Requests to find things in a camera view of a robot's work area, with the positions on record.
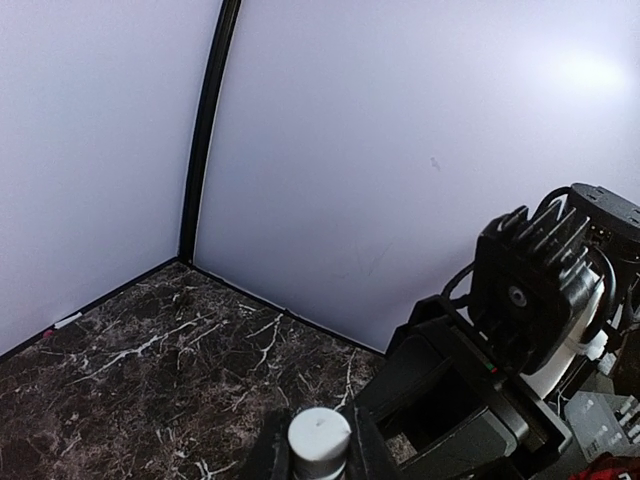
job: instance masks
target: white bottle cap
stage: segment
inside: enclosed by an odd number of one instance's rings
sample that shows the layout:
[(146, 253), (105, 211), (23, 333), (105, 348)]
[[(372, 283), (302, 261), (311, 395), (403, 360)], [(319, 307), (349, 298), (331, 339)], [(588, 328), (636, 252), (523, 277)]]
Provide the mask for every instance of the white bottle cap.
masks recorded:
[(349, 422), (328, 408), (310, 408), (289, 425), (289, 446), (294, 453), (297, 480), (334, 480), (346, 465), (351, 437)]

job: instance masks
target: black edge trim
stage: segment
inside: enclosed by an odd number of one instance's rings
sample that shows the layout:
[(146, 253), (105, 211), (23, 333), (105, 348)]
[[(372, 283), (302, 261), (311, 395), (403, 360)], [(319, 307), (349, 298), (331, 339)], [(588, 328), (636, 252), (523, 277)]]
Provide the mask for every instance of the black edge trim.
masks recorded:
[(315, 323), (312, 323), (309, 320), (306, 320), (306, 319), (304, 319), (302, 317), (299, 317), (295, 313), (290, 312), (286, 308), (282, 308), (282, 307), (279, 307), (278, 305), (274, 305), (273, 303), (265, 300), (264, 298), (256, 297), (255, 295), (253, 295), (253, 294), (251, 294), (251, 293), (249, 293), (249, 292), (247, 292), (245, 290), (242, 290), (241, 288), (236, 287), (235, 285), (232, 285), (231, 283), (227, 282), (223, 278), (218, 277), (217, 275), (209, 273), (206, 270), (202, 270), (201, 268), (196, 267), (195, 265), (192, 265), (190, 263), (185, 263), (185, 262), (182, 262), (182, 263), (184, 265), (186, 265), (187, 267), (189, 267), (191, 270), (193, 270), (195, 272), (198, 272), (201, 275), (204, 275), (205, 277), (213, 280), (214, 282), (217, 282), (217, 283), (219, 283), (221, 285), (224, 285), (225, 287), (233, 290), (234, 292), (238, 292), (238, 293), (244, 295), (245, 297), (250, 298), (251, 300), (253, 300), (255, 302), (258, 302), (259, 304), (264, 305), (265, 307), (271, 308), (272, 310), (275, 310), (276, 312), (282, 313), (283, 315), (286, 315), (287, 317), (294, 319), (296, 322), (300, 322), (300, 323), (302, 323), (302, 324), (304, 324), (304, 325), (306, 325), (308, 327), (313, 328), (314, 330), (317, 330), (319, 332), (324, 333), (325, 335), (329, 335), (330, 337), (335, 338), (336, 340), (339, 340), (339, 341), (344, 342), (344, 343), (348, 343), (349, 345), (351, 345), (353, 347), (360, 348), (360, 349), (365, 350), (365, 351), (367, 351), (369, 353), (372, 353), (374, 355), (378, 355), (378, 356), (381, 356), (381, 357), (384, 356), (384, 354), (382, 352), (374, 350), (373, 348), (368, 347), (367, 345), (363, 345), (361, 343), (358, 343), (356, 341), (351, 340), (350, 338), (343, 337), (342, 335), (340, 335), (338, 333), (335, 333), (335, 332), (333, 332), (331, 330), (328, 330), (328, 329), (326, 329), (324, 327), (321, 327), (321, 326), (319, 326), (319, 325), (317, 325)]
[[(100, 305), (102, 305), (103, 303), (105, 303), (107, 300), (112, 299), (113, 297), (121, 294), (122, 292), (124, 292), (125, 290), (127, 290), (128, 288), (134, 286), (136, 283), (141, 282), (142, 280), (145, 280), (147, 278), (149, 278), (151, 275), (154, 275), (156, 273), (158, 273), (160, 270), (162, 270), (163, 268), (168, 267), (169, 265), (172, 265), (173, 263), (177, 262), (178, 258), (174, 257), (171, 258), (169, 260), (167, 260), (166, 262), (162, 262), (160, 265), (153, 267), (151, 270), (149, 270), (148, 272), (143, 273), (142, 275), (138, 275), (136, 278), (129, 280), (127, 283), (120, 285), (118, 288), (115, 288), (114, 290), (111, 290), (109, 293), (101, 296), (100, 298), (97, 298), (96, 300), (94, 300), (91, 303), (88, 303), (87, 305), (85, 305), (84, 307), (70, 313), (69, 315), (67, 315), (64, 318), (68, 318), (71, 315), (76, 314), (77, 312), (81, 312), (83, 315), (86, 314), (89, 310), (93, 310), (96, 307), (99, 307)], [(55, 325), (54, 322), (52, 325), (50, 325), (49, 327), (45, 328), (44, 330), (42, 330), (41, 332), (35, 334), (33, 337), (25, 340), (24, 342), (22, 342), (20, 345), (13, 347), (11, 350), (9, 350), (8, 352), (0, 355), (0, 363), (3, 363), (7, 360), (9, 360), (11, 357), (17, 355), (18, 353), (22, 352), (23, 350), (29, 348), (31, 345), (33, 345), (34, 343), (36, 343), (38, 340), (40, 340), (42, 338), (42, 335), (48, 331), (48, 330), (52, 330), (53, 329), (53, 325)]]
[(189, 158), (189, 170), (187, 172), (187, 184), (182, 208), (180, 248), (178, 250), (178, 258), (188, 265), (193, 263), (202, 187), (209, 155), (209, 143), (222, 86), (224, 67), (227, 62), (240, 3), (241, 0), (223, 0), (222, 2), (202, 83), (200, 104), (198, 105), (193, 141), (191, 142), (191, 156)]

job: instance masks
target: white backdrop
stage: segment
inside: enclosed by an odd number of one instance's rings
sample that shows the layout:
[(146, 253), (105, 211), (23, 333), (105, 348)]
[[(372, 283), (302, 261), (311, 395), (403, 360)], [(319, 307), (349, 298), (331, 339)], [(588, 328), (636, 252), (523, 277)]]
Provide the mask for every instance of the white backdrop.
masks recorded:
[(196, 263), (384, 349), (493, 217), (640, 202), (640, 3), (243, 3)]
[(0, 2), (0, 354), (176, 255), (219, 10)]

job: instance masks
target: translucent panel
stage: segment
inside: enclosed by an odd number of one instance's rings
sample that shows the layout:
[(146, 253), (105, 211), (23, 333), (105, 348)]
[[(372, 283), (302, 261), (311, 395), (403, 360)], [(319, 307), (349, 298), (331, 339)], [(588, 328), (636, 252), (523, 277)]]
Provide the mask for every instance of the translucent panel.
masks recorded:
[(638, 2), (245, 2), (196, 259), (384, 349), (493, 217), (640, 202)]
[(0, 354), (176, 255), (219, 9), (0, 2)]

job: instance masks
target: white wall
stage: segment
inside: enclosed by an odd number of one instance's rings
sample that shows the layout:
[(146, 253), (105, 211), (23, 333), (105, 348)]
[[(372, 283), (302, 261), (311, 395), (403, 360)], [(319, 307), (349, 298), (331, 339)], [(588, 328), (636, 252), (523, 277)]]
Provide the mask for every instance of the white wall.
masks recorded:
[(176, 255), (219, 9), (0, 2), (0, 354)]
[(378, 349), (552, 188), (640, 202), (640, 3), (244, 2), (201, 267)]

